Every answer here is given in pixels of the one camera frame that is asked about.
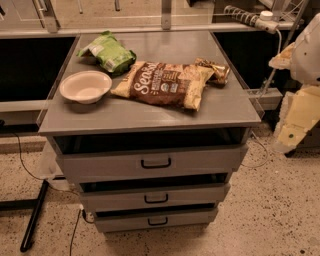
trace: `small white bowl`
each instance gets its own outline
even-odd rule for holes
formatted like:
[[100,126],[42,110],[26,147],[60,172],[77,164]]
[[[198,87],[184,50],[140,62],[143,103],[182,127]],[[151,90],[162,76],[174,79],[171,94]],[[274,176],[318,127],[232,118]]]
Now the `small white bowl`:
[[60,86],[61,95],[81,104],[97,102],[112,85],[111,78],[99,71],[83,71],[68,76]]

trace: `countertop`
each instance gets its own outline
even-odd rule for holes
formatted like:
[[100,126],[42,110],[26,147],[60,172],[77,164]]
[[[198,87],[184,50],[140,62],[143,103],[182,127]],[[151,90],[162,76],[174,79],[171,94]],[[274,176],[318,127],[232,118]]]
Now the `countertop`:
[[[209,31],[163,31],[115,33],[117,40],[137,54],[137,60],[192,64],[196,57],[226,64],[221,49]],[[62,80],[79,71],[101,67],[92,58],[77,57],[79,49],[99,34],[80,36]],[[113,79],[114,88],[123,76]],[[95,104],[82,105],[64,99],[59,90],[50,101],[39,129],[43,136],[84,135],[116,132],[200,129],[211,127],[254,127],[261,119],[233,71],[223,87],[207,85],[200,110],[152,106],[107,93]]]

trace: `terrazzo floor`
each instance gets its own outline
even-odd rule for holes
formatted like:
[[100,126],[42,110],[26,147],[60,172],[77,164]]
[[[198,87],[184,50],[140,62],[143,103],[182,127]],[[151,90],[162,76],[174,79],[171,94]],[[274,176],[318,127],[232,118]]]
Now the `terrazzo floor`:
[[[0,212],[0,255],[320,255],[320,151],[287,158],[272,151],[268,124],[254,132],[258,140],[248,140],[231,189],[207,226],[102,234],[80,217],[75,230],[77,195],[49,188],[34,244],[25,253],[19,249],[31,211]],[[0,201],[36,198],[42,184],[21,164],[17,142],[13,135],[0,137]],[[20,142],[25,167],[38,175],[44,138],[33,134]]]

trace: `green snack bag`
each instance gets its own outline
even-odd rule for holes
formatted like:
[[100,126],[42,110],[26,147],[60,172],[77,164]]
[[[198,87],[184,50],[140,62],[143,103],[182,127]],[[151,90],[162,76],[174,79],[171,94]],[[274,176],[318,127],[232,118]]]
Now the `green snack bag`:
[[136,54],[126,50],[110,31],[103,32],[85,48],[81,49],[78,57],[95,56],[100,66],[112,76],[119,76],[130,69],[136,60]]

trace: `black drawer handle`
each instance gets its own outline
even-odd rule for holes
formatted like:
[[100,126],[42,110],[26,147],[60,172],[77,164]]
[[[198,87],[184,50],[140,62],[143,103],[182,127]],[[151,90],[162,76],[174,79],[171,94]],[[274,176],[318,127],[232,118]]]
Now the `black drawer handle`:
[[158,201],[148,201],[147,196],[144,196],[144,201],[146,204],[161,204],[161,203],[165,203],[169,200],[169,196],[168,194],[166,194],[166,198],[163,200],[158,200]]
[[144,169],[157,169],[157,168],[167,168],[171,165],[171,158],[168,158],[168,163],[167,164],[162,164],[162,165],[145,165],[144,160],[141,160],[141,166]]
[[168,224],[168,217],[165,218],[164,222],[152,223],[150,219],[148,219],[149,226],[162,226]]

